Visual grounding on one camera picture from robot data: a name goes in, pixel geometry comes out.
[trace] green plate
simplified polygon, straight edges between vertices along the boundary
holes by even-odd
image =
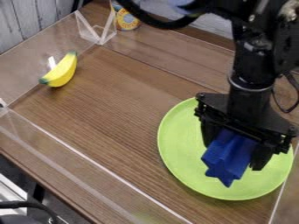
[[[172,175],[197,193],[220,200],[250,200],[270,193],[285,181],[293,162],[293,151],[273,155],[262,171],[246,169],[241,180],[226,188],[216,178],[204,175],[201,162],[205,147],[201,141],[198,118],[193,115],[194,99],[176,105],[166,113],[158,128],[160,155]]]

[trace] banana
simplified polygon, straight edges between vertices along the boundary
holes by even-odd
[[[40,83],[52,88],[64,86],[76,71],[77,53],[68,52],[57,66],[40,78]]]

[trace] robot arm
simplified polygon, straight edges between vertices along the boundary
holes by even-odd
[[[248,165],[260,171],[273,154],[288,152],[297,134],[296,128],[272,110],[269,97],[280,75],[285,75],[299,90],[291,75],[299,67],[299,0],[168,0],[182,15],[172,22],[156,20],[132,1],[117,1],[144,23],[162,29],[184,27],[204,13],[230,20],[236,55],[228,77],[229,91],[228,94],[198,93],[194,115],[200,118],[208,148],[222,130],[254,141]]]

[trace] wood grain surface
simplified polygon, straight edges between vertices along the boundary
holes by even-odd
[[[97,3],[85,8],[90,17],[97,16],[97,9]],[[142,26],[120,32],[106,47],[93,47],[81,55],[76,76],[65,87],[37,87],[12,108],[192,223],[266,223],[277,191],[248,201],[210,199],[174,179],[156,147],[158,123],[170,107],[197,92],[226,91],[232,56],[232,51],[194,38]],[[289,97],[285,87],[280,95]],[[297,121],[297,112],[289,117]],[[2,148],[4,155],[93,222],[120,223],[106,210],[102,213],[101,202],[81,185],[16,146],[8,148]],[[64,150],[54,152],[49,147],[40,150],[69,172],[85,174],[84,183],[101,184],[88,162],[78,162]]]

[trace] wooden table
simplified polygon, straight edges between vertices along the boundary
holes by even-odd
[[[84,11],[96,17],[98,2]],[[266,223],[277,191],[248,201],[210,199],[170,175],[156,147],[158,123],[172,106],[197,92],[228,91],[232,56],[222,47],[144,25],[84,53],[65,87],[37,87],[12,109],[189,222]],[[279,94],[292,99],[284,85]],[[287,118],[297,122],[297,116],[296,110]],[[50,145],[38,156],[13,144],[2,148],[2,154],[92,222],[124,223],[85,187],[84,183],[102,184],[85,160]],[[81,176],[80,184],[42,162],[46,157]]]

